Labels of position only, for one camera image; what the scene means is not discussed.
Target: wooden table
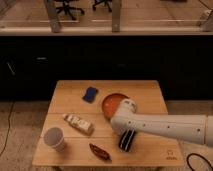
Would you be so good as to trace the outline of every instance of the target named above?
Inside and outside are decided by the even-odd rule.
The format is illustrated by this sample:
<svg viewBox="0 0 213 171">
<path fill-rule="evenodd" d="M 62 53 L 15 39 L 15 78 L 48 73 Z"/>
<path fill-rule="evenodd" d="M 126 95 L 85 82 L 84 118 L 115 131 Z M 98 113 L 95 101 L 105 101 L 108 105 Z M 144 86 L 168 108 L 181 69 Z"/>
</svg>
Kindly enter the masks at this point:
<svg viewBox="0 0 213 171">
<path fill-rule="evenodd" d="M 82 100 L 88 87 L 99 93 L 93 103 Z M 103 99 L 111 93 L 123 93 L 133 99 L 141 114 L 168 114 L 157 81 L 58 81 L 44 123 L 33 165 L 38 166 L 180 166 L 183 165 L 178 142 L 173 139 L 137 133 L 129 152 L 118 148 L 119 137 L 101 110 Z M 62 118 L 63 113 L 74 113 L 92 122 L 95 131 L 85 136 L 70 127 Z M 48 128 L 62 128 L 67 142 L 63 152 L 47 147 L 43 135 Z M 111 155 L 111 162 L 94 156 L 89 148 L 93 143 Z"/>
</svg>

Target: blue sponge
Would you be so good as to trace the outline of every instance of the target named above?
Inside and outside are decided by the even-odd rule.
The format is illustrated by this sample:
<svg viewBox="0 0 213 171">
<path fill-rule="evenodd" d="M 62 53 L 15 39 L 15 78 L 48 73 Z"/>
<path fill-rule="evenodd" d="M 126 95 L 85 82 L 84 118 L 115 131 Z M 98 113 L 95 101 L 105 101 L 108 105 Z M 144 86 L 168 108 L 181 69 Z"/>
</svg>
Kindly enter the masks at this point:
<svg viewBox="0 0 213 171">
<path fill-rule="evenodd" d="M 98 89 L 89 87 L 86 90 L 86 94 L 82 97 L 86 102 L 92 103 L 95 99 L 95 95 L 98 93 Z"/>
</svg>

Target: office chair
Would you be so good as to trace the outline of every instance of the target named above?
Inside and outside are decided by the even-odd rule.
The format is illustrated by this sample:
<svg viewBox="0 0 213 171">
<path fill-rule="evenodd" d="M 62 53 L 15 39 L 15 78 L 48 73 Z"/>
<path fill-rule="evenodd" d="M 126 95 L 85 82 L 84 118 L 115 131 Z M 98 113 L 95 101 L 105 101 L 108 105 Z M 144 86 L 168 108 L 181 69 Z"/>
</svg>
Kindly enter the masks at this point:
<svg viewBox="0 0 213 171">
<path fill-rule="evenodd" d="M 84 10 L 82 8 L 76 8 L 69 6 L 69 2 L 76 1 L 76 0 L 54 0 L 55 2 L 62 2 L 62 6 L 56 7 L 57 13 L 61 13 L 64 11 L 65 15 L 69 15 L 72 20 L 76 20 L 76 18 L 73 16 L 73 14 L 70 12 L 71 10 L 80 11 L 82 15 L 84 15 Z"/>
<path fill-rule="evenodd" d="M 112 12 L 109 2 L 112 2 L 112 0 L 95 0 L 95 3 L 93 4 L 92 9 L 93 9 L 93 11 L 95 11 L 97 5 L 99 5 L 101 3 L 105 3 L 105 6 L 108 7 L 109 12 Z"/>
</svg>

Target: orange bowl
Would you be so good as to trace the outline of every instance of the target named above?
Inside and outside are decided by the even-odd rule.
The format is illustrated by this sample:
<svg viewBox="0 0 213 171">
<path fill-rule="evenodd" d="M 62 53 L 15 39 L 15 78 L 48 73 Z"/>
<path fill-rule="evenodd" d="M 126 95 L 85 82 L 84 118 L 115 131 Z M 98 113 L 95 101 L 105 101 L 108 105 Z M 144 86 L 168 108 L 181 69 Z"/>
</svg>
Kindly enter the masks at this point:
<svg viewBox="0 0 213 171">
<path fill-rule="evenodd" d="M 128 97 L 121 93 L 113 93 L 105 97 L 102 102 L 102 111 L 104 116 L 108 119 L 111 119 L 120 102 L 126 98 Z"/>
</svg>

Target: plastic cup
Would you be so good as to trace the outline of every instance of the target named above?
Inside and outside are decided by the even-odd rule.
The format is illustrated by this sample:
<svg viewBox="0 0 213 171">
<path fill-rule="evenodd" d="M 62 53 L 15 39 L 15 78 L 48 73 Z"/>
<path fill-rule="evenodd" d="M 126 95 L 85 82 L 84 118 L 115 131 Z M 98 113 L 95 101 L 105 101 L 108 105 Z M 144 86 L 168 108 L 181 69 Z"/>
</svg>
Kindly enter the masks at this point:
<svg viewBox="0 0 213 171">
<path fill-rule="evenodd" d="M 63 131 L 53 127 L 44 134 L 44 143 L 56 151 L 61 151 L 65 147 Z"/>
</svg>

